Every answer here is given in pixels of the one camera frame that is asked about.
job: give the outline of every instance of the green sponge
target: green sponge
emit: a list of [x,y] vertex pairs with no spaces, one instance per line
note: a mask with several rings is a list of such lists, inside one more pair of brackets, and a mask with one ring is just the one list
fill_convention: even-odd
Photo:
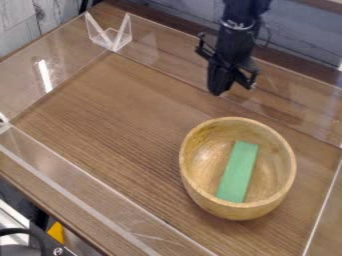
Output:
[[237,141],[217,192],[220,199],[245,202],[258,151],[258,145]]

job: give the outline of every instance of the yellow object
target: yellow object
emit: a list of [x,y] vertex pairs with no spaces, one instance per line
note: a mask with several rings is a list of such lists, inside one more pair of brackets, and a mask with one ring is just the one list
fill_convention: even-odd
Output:
[[65,239],[65,228],[59,222],[57,222],[51,229],[49,230],[49,234],[53,236],[53,238],[59,241],[63,245],[66,242]]

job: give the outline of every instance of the wooden bowl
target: wooden bowl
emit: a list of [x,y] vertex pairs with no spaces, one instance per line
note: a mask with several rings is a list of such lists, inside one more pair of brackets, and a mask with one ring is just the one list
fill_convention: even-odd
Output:
[[[245,203],[216,197],[236,141],[260,145]],[[256,219],[272,212],[293,186],[297,162],[284,137],[265,124],[225,117],[201,124],[189,133],[181,149],[181,174],[186,190],[212,214],[232,220]]]

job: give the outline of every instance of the bowl rim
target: bowl rim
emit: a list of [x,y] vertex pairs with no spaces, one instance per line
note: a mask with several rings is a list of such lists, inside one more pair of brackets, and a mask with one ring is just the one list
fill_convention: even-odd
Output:
[[[206,127],[208,125],[220,122],[220,121],[242,121],[242,122],[248,122],[248,123],[253,123],[256,125],[258,125],[260,127],[265,128],[266,130],[269,130],[276,137],[280,139],[281,143],[285,145],[286,151],[290,155],[290,176],[289,179],[286,181],[286,184],[284,185],[282,189],[269,198],[260,200],[257,202],[249,202],[249,203],[234,203],[230,201],[226,201],[224,199],[217,198],[216,196],[213,196],[209,192],[206,192],[193,181],[193,179],[189,177],[188,172],[186,172],[186,164],[185,164],[185,150],[186,150],[186,145],[189,143],[190,138],[193,137],[194,133],[198,132],[204,127]],[[282,197],[288,194],[295,180],[296,180],[296,175],[297,175],[297,161],[296,161],[296,154],[293,151],[293,148],[289,144],[289,142],[286,141],[286,139],[282,137],[282,135],[266,124],[261,123],[260,121],[256,121],[253,119],[249,118],[244,118],[244,117],[221,117],[221,118],[214,118],[208,120],[206,122],[204,122],[202,124],[200,124],[196,128],[193,128],[193,130],[189,132],[184,143],[182,143],[182,147],[181,147],[181,151],[180,151],[180,165],[181,165],[181,174],[182,176],[186,178],[190,186],[197,190],[197,192],[210,201],[216,202],[217,204],[222,205],[222,206],[230,206],[234,208],[254,208],[254,207],[261,207],[265,205],[269,205],[273,202],[277,202],[278,200],[282,199]]]

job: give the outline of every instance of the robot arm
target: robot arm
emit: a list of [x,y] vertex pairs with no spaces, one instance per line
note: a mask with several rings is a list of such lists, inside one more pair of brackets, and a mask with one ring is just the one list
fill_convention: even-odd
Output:
[[252,52],[262,24],[261,15],[269,10],[270,3],[272,0],[225,0],[216,48],[206,44],[206,35],[200,35],[197,52],[209,60],[208,84],[217,96],[230,90],[236,81],[246,89],[256,84],[260,69]]

